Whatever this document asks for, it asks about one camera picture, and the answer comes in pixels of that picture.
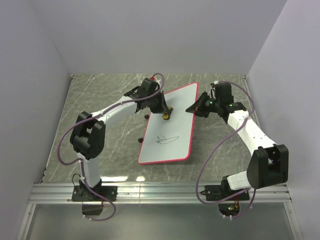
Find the white enclosure wall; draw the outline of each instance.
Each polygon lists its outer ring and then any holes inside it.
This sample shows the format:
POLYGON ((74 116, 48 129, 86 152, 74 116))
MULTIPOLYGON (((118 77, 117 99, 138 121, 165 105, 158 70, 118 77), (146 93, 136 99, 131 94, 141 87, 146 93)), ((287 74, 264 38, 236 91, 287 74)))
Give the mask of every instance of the white enclosure wall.
POLYGON ((320 237, 320 1, 289 0, 249 73, 263 130, 290 152, 288 188, 306 240, 320 237))
POLYGON ((73 74, 247 74, 286 2, 30 1, 73 74))
POLYGON ((26 0, 0 2, 0 238, 15 239, 44 171, 68 73, 26 0))

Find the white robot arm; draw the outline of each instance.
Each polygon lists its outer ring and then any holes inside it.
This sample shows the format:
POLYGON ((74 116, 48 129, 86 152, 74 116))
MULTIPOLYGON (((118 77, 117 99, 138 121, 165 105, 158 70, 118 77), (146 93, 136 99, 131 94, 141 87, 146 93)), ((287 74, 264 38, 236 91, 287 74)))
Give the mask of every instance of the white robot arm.
POLYGON ((159 84, 150 78, 145 78, 141 86, 137 86, 112 105, 91 114, 82 112, 76 123, 94 116, 100 116, 76 126, 71 134, 70 143, 79 159, 83 159, 81 173, 85 176, 87 185, 94 188, 101 183, 98 156, 105 146, 105 132, 121 121, 124 117, 137 113, 144 108, 150 108, 154 114, 163 114, 165 120, 170 119, 173 109, 169 109, 163 92, 155 94, 159 84), (155 94, 153 97, 140 100, 155 94))
POLYGON ((285 145, 277 145, 256 125, 249 112, 241 102, 234 102, 230 83, 211 84, 214 97, 203 92, 199 99, 186 112, 207 118, 209 113, 217 113, 234 130, 238 132, 250 151, 251 160, 246 171, 225 176, 221 189, 225 197, 242 189, 260 189, 288 180, 289 152, 285 145))

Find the drawing on whiteboard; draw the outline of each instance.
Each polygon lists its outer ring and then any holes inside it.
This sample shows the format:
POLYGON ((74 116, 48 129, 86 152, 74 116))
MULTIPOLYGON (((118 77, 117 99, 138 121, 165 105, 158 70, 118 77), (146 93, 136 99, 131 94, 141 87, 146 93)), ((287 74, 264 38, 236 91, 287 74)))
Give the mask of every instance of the drawing on whiteboard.
POLYGON ((169 144, 177 140, 179 137, 174 136, 174 137, 166 138, 165 136, 161 135, 161 137, 158 136, 157 138, 158 140, 155 141, 157 144, 169 144))

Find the metal bracket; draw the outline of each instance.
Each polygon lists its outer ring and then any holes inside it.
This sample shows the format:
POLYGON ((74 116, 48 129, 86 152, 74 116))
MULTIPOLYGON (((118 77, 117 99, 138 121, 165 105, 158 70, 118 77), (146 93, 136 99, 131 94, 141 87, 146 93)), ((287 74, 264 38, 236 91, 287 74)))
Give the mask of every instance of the metal bracket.
MULTIPOLYGON (((116 201, 118 187, 117 186, 102 186, 99 184, 97 187, 94 187, 93 190, 105 197, 106 199, 110 200, 111 202, 116 201)), ((100 197, 92 194, 84 184, 79 186, 74 186, 72 192, 71 201, 73 202, 97 202, 100 201, 100 205, 96 204, 82 204, 82 214, 86 216, 99 216, 103 209, 104 203, 103 199, 100 197)))
MULTIPOLYGON (((235 194, 237 192, 240 192, 240 190, 231 190, 229 192, 223 191, 222 187, 220 185, 205 185, 204 191, 201 191, 200 194, 205 196, 205 199, 207 201, 219 201, 221 199, 224 199, 232 194, 235 194)), ((239 201, 248 201, 250 199, 248 192, 243 192, 238 195, 239 201)), ((230 198, 228 201, 234 201, 236 200, 236 197, 230 198)))
MULTIPOLYGON (((98 190, 94 190, 97 194, 104 196, 111 202, 116 201, 118 187, 117 186, 100 186, 98 190)), ((87 189, 81 186, 75 186, 72 193, 72 202, 101 202, 102 199, 96 195, 93 195, 87 189)))

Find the marble surface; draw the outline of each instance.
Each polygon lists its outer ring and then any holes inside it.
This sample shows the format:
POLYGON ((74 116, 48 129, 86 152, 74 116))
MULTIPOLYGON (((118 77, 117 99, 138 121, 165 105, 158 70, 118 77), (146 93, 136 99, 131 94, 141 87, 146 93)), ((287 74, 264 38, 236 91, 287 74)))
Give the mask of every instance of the marble surface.
MULTIPOLYGON (((44 182, 70 182, 74 173, 80 173, 79 164, 63 166, 57 160, 57 144, 63 132, 77 119, 82 111, 101 110, 119 100, 123 94, 139 86, 151 74, 78 74, 75 75, 66 98, 52 152, 49 157, 44 182)), ((165 74, 164 91, 174 90, 192 82, 199 83, 198 96, 210 90, 215 80, 229 80, 244 86, 241 75, 231 74, 165 74)), ((234 100, 250 108, 247 96, 232 87, 234 100)), ((125 117, 106 132, 105 147, 100 154, 100 174, 104 181, 129 182, 194 182, 199 170, 213 147, 233 130, 218 115, 195 118, 190 157, 185 161, 139 165, 137 163, 140 143, 147 121, 144 109, 125 117)), ((61 156, 66 162, 76 157, 67 136, 62 143, 61 156)), ((212 156, 201 180, 220 181, 225 175, 245 171, 250 153, 238 135, 225 142, 212 156)))

